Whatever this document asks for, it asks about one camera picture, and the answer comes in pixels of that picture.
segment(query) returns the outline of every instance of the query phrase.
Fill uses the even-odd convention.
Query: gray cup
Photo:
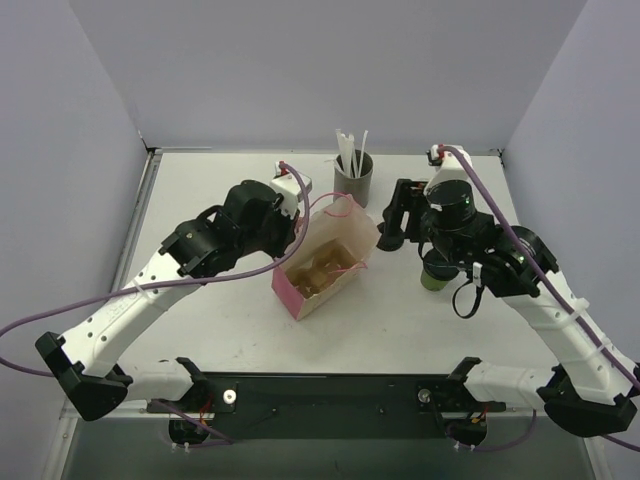
[[[360,160],[360,150],[356,150],[356,158]],[[342,167],[342,158],[338,155],[338,164]],[[371,175],[373,175],[373,160],[364,152],[362,158],[362,176],[359,178],[346,177],[340,170],[334,168],[333,191],[351,194],[353,199],[364,208],[369,203],[369,189],[371,187]]]

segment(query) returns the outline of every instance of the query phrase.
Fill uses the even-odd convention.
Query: wire
[[[624,440],[620,440],[619,438],[612,437],[611,435],[603,435],[602,438],[604,438],[605,440],[609,440],[610,442],[613,442],[616,445],[620,445],[621,447],[628,448],[629,450],[633,450],[634,452],[640,453],[640,447],[638,445],[634,445],[633,443],[625,442]]]
[[[427,257],[427,253],[429,252],[423,254],[422,253],[423,251],[424,251],[424,242],[420,242],[418,244],[418,257],[420,257],[420,260],[422,260],[423,265],[428,265],[429,267],[435,267],[435,268],[452,267],[452,268],[457,268],[460,271],[468,271],[473,268],[473,265],[469,265],[467,263],[457,263],[455,265],[451,265],[448,262],[442,262],[441,264],[427,262],[425,259]]]
[[[448,436],[447,429],[444,426],[444,418],[442,418],[442,413],[438,411],[438,408],[436,407],[436,402],[433,400],[433,398],[427,399],[427,405],[429,406],[429,410],[431,410],[431,413],[433,414],[433,419],[436,422],[436,426],[438,427],[438,430],[440,430],[440,432],[443,433],[445,436]]]
[[[318,203],[320,200],[322,200],[323,198],[327,198],[329,196],[334,196],[334,197],[343,197],[343,198],[349,198],[349,195],[345,194],[345,193],[340,193],[340,192],[329,192],[329,193],[325,193],[323,195],[320,195],[318,198],[316,198],[313,203],[309,206],[309,210],[312,210],[313,207],[316,206],[316,203]],[[324,213],[326,213],[327,215],[329,215],[330,217],[337,217],[337,218],[345,218],[348,217],[351,214],[351,211],[353,210],[353,204],[354,204],[355,200],[353,200],[353,197],[351,198],[351,201],[349,202],[349,210],[347,211],[347,213],[331,213],[328,210],[325,210]]]
[[[332,270],[328,274],[331,275],[331,274],[334,274],[334,273],[345,273],[345,272],[350,272],[351,270],[359,270],[361,268],[369,268],[369,266],[365,262],[356,262],[349,268],[341,268],[339,270]]]
[[[0,329],[0,338],[2,338],[11,330],[21,327],[22,325],[36,322],[38,320],[43,320],[45,318],[54,317],[56,315],[70,312],[78,308],[86,307],[87,305],[93,305],[94,303],[105,302],[107,300],[111,300],[112,298],[123,297],[126,295],[130,295],[132,293],[138,293],[139,288],[141,288],[142,290],[153,290],[155,288],[186,287],[188,285],[206,285],[208,283],[230,282],[232,280],[241,280],[244,278],[255,277],[256,275],[260,275],[262,273],[268,272],[278,267],[279,265],[282,265],[284,262],[286,262],[287,260],[289,260],[289,258],[293,256],[293,254],[298,250],[298,248],[300,248],[300,245],[302,245],[302,242],[305,236],[307,235],[307,231],[309,230],[310,201],[309,201],[309,192],[307,191],[304,181],[302,180],[302,177],[300,176],[298,171],[284,162],[280,162],[280,167],[288,170],[298,182],[298,185],[302,190],[302,200],[303,200],[304,210],[305,210],[305,217],[303,218],[302,230],[300,232],[300,235],[298,235],[298,238],[296,238],[296,241],[291,246],[291,249],[281,258],[275,260],[269,265],[265,265],[264,267],[251,270],[249,272],[236,273],[232,275],[224,275],[221,277],[190,278],[186,280],[173,280],[173,281],[167,281],[167,282],[145,283],[137,287],[125,288],[125,289],[107,293],[104,295],[98,295],[92,298],[88,298],[86,300],[82,300],[80,302],[71,303],[63,307],[58,307],[53,310],[48,310],[46,312],[30,315],[28,317],[21,318],[20,320],[16,320],[15,322],[12,322],[9,325],[6,325],[2,329]],[[4,365],[5,367],[11,368],[12,370],[17,370],[18,372],[27,373],[30,375],[38,375],[41,377],[54,376],[51,372],[35,370],[33,368],[24,367],[22,365],[18,365],[16,363],[11,362],[2,356],[0,356],[0,365]]]
[[[486,407],[484,407],[484,410],[482,411],[482,413],[480,415],[478,415],[476,418],[471,420],[471,423],[478,423],[478,422],[481,422],[482,420],[486,420],[487,419],[487,413],[489,413],[489,405],[488,404],[487,404]]]
[[[453,297],[451,297],[451,306],[453,307],[453,311],[456,313],[456,315],[458,315],[460,318],[464,320],[468,320],[469,318],[473,317],[476,313],[478,313],[478,309],[480,308],[480,303],[482,302],[482,294],[484,293],[484,285],[482,287],[476,286],[476,298],[473,301],[473,306],[471,307],[471,310],[469,311],[469,313],[467,313],[466,315],[462,315],[458,311],[458,304],[457,304],[458,293],[460,293],[460,290],[462,290],[464,287],[466,287],[467,285],[471,285],[472,283],[473,282],[471,280],[468,280],[467,282],[463,283],[456,289],[455,292],[453,292]]]
[[[467,173],[467,175],[469,176],[473,184],[476,186],[476,188],[482,195],[482,198],[484,198],[485,202],[491,209],[491,212],[493,212],[493,214],[498,219],[498,222],[502,226],[504,232],[509,237],[509,240],[511,240],[511,243],[513,243],[513,246],[516,248],[516,250],[518,250],[518,252],[520,252],[520,254],[524,256],[524,258],[527,260],[527,263],[531,266],[531,268],[533,269],[537,277],[540,279],[543,285],[547,288],[547,290],[553,296],[553,298],[560,304],[560,306],[562,306],[562,308],[568,314],[573,315],[575,313],[575,310],[573,309],[573,307],[571,307],[571,305],[569,305],[569,302],[567,302],[562,297],[560,292],[558,292],[558,290],[553,286],[553,284],[547,278],[547,276],[542,271],[540,266],[533,259],[529,251],[524,247],[524,245],[522,245],[522,243],[518,239],[518,236],[513,231],[513,228],[511,228],[511,225],[509,225],[509,222],[507,221],[506,217],[498,207],[498,204],[491,197],[489,190],[487,190],[487,188],[484,186],[484,184],[482,183],[482,181],[480,180],[476,172],[473,170],[473,168],[471,168],[471,165],[469,165],[469,162],[467,162],[467,160],[464,158],[462,153],[457,148],[451,147],[451,146],[440,147],[438,149],[438,152],[441,152],[441,151],[451,153],[458,160],[458,162],[460,162],[460,165],[462,166],[464,171]],[[596,334],[596,332],[591,328],[591,326],[587,323],[587,321],[584,318],[582,318],[582,315],[578,315],[576,317],[576,323],[580,325],[580,328],[582,328],[582,330],[587,334],[587,336],[595,344],[595,346],[602,349],[602,355],[604,355],[604,357],[607,360],[609,360],[611,364],[616,369],[618,369],[618,371],[627,380],[629,380],[629,382],[634,386],[634,388],[638,392],[640,392],[640,381],[638,381],[638,379],[633,375],[633,373],[627,370],[626,367],[620,362],[620,360],[618,360],[616,356],[608,348],[604,346],[600,338],[598,338],[598,335]],[[640,447],[636,445],[632,445],[630,443],[624,442],[623,440],[610,437],[609,435],[604,436],[604,438],[618,445],[621,445],[625,448],[629,448],[630,450],[640,452]]]
[[[169,404],[167,402],[163,402],[163,401],[160,401],[160,400],[151,400],[149,402],[149,404],[150,405],[154,405],[156,407],[160,407],[160,408],[162,408],[163,410],[166,410],[169,413],[173,413],[174,415],[179,416],[180,418],[182,418],[183,420],[191,423],[192,425],[195,425],[196,427],[201,428],[205,432],[208,432],[209,434],[214,435],[214,436],[216,436],[219,439],[224,441],[224,443],[219,443],[218,445],[231,445],[233,443],[233,440],[230,437],[228,437],[227,435],[225,435],[224,433],[221,433],[218,430],[216,430],[214,428],[211,428],[206,423],[200,423],[195,418],[191,418],[189,415],[187,415],[184,412],[181,412],[176,407],[174,407],[173,405],[171,405],[171,404]]]
[[[471,446],[471,445],[465,445],[464,443],[460,443],[456,440],[456,445],[459,445],[463,448],[466,448],[467,450],[472,450],[474,452],[478,452],[478,453],[495,453],[495,452],[503,452],[505,450],[508,450],[510,448],[513,447],[517,447],[518,445],[523,444],[524,442],[526,442],[527,440],[529,440],[529,438],[531,438],[531,435],[533,435],[533,432],[536,429],[536,425],[538,424],[538,413],[534,410],[531,413],[531,422],[529,423],[529,426],[527,427],[527,430],[524,432],[524,434],[518,438],[516,438],[515,440],[511,440],[510,442],[504,443],[502,445],[495,445],[495,446],[487,446],[487,447],[483,447],[483,446]],[[447,427],[447,437],[455,440],[452,436],[451,436],[451,431],[453,430],[453,426],[454,424],[451,423],[449,424],[449,426]]]
[[[185,445],[181,445],[179,443],[175,443],[173,442],[171,439],[167,438],[167,436],[165,435],[164,431],[162,430],[161,426],[158,426],[158,439],[164,443],[165,445],[169,446],[169,447],[176,447],[176,448],[181,448],[186,450]],[[232,445],[229,442],[226,442],[224,440],[210,440],[208,442],[202,442],[202,443],[198,443],[195,445],[191,445],[189,444],[189,450],[194,449],[194,448],[208,448],[208,447],[224,447],[224,446],[229,446]]]
[[[206,425],[204,415],[209,412],[212,404],[213,404],[213,395],[209,395],[209,399],[207,400],[207,403],[205,403],[204,406],[200,409],[200,423]]]

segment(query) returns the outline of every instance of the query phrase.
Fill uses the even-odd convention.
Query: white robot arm
[[[284,255],[295,238],[302,192],[292,174],[280,165],[276,172],[269,186],[246,180],[229,191],[224,205],[180,224],[126,285],[133,293],[110,300],[61,335],[38,339],[36,348],[85,420],[101,418],[125,400],[179,400],[192,388],[206,389],[187,358],[118,362],[142,332],[201,286],[180,282],[214,277],[256,251]],[[311,180],[302,179],[310,191]]]
[[[424,256],[420,253],[425,286],[442,288],[465,272],[468,283],[476,287],[474,309],[484,289],[489,289],[527,321],[559,361],[553,370],[539,370],[466,359],[464,387],[479,402],[544,408],[552,420],[575,435],[626,430],[636,413],[630,400],[638,394],[632,381],[638,376],[636,363],[617,350],[589,316],[589,303],[575,297],[542,240],[524,227],[506,224],[514,234],[509,235],[506,219],[479,186],[471,158],[461,147],[434,145],[427,157],[436,174],[429,182],[398,180],[383,213],[378,247],[395,250],[408,238],[419,243],[422,252],[424,244],[430,243],[432,249]],[[476,177],[472,180],[498,224],[492,215],[476,211],[470,175]],[[405,212],[409,220],[403,231]],[[527,256],[539,266],[538,271]],[[568,308],[554,294],[565,299]]]

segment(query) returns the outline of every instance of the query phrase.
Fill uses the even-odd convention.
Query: white table
[[[129,277],[184,220],[251,178],[268,183],[273,165],[284,160],[313,179],[311,198],[332,190],[330,153],[165,153]],[[428,178],[425,156],[374,155],[367,212],[381,219],[397,178]],[[475,157],[474,167],[517,223],[500,160]],[[475,194],[479,210],[488,211]],[[263,254],[242,259],[234,272],[269,262]],[[462,320],[451,309],[460,277],[442,292],[419,283],[421,262],[415,245],[397,252],[376,250],[369,269],[343,292],[301,322],[295,322],[270,288],[271,275],[209,285],[175,305],[149,328],[124,358],[150,361],[189,357],[203,371],[303,373],[448,373],[465,356],[496,364],[550,367],[556,364],[526,322],[490,293],[478,314]],[[460,295],[461,311],[473,288]]]

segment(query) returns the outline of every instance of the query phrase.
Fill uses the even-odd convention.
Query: white wall
[[[520,220],[558,255],[591,314],[640,359],[640,3],[590,0],[505,152]],[[640,416],[621,438],[640,443]],[[616,478],[640,455],[608,448]]]
[[[146,152],[64,0],[0,14],[0,312],[10,321],[105,292]],[[33,342],[69,314],[9,334],[0,354],[46,368]],[[40,478],[63,394],[0,367],[0,478]]]
[[[70,0],[152,146],[504,147],[585,0]]]

